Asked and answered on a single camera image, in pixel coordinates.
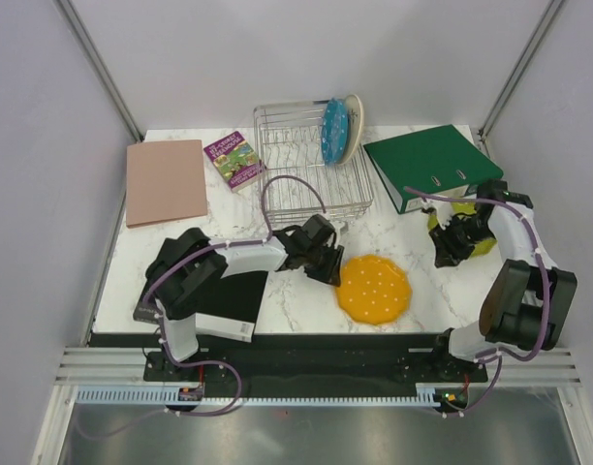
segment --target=plate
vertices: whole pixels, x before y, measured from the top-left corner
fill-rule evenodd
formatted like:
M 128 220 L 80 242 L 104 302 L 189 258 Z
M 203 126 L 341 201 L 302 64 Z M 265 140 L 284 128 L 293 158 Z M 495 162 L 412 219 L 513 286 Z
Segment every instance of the plate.
M 348 112 L 348 144 L 344 150 L 344 155 L 338 162 L 338 165 L 343 165 L 355 156 L 359 149 L 361 136 L 363 135 L 364 119 L 363 119 L 363 103 L 361 99 L 351 94 L 344 99 L 344 106 Z
M 328 101 L 320 136 L 325 165 L 339 162 L 348 142 L 348 111 L 341 100 Z

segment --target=purple book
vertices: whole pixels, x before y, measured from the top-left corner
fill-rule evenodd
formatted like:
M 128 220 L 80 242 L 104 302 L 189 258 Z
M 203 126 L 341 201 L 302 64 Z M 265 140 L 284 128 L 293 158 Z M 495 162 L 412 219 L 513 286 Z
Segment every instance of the purple book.
M 239 131 L 217 140 L 203 151 L 232 192 L 252 184 L 264 168 L 258 154 Z

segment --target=blue plate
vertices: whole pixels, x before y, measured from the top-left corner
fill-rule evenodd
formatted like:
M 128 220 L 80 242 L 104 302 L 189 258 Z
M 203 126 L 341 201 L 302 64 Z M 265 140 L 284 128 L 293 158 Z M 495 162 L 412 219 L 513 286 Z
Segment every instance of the blue plate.
M 348 142 L 348 111 L 341 100 L 328 101 L 320 136 L 325 165 L 339 162 Z

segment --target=gray floor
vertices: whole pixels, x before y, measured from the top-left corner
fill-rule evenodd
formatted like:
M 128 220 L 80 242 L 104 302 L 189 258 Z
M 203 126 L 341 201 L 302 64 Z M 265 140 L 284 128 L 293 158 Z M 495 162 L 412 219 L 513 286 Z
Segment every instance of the gray floor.
M 76 415 L 100 434 L 156 409 L 76 406 Z M 497 389 L 466 418 L 431 412 L 244 407 L 219 418 L 159 415 L 98 442 L 69 432 L 65 450 L 72 434 L 75 465 L 578 463 L 555 391 Z

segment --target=white wall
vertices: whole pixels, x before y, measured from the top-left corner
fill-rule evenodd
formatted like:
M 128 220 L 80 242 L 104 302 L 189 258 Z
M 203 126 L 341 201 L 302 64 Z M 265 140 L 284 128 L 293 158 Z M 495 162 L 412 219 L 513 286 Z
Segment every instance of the white wall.
M 563 340 L 593 402 L 593 0 L 567 2 L 490 141 L 548 252 L 577 274 Z
M 74 0 L 143 130 L 361 95 L 370 124 L 483 123 L 547 0 Z
M 28 463 L 98 276 L 129 138 L 49 0 L 0 0 L 0 464 Z

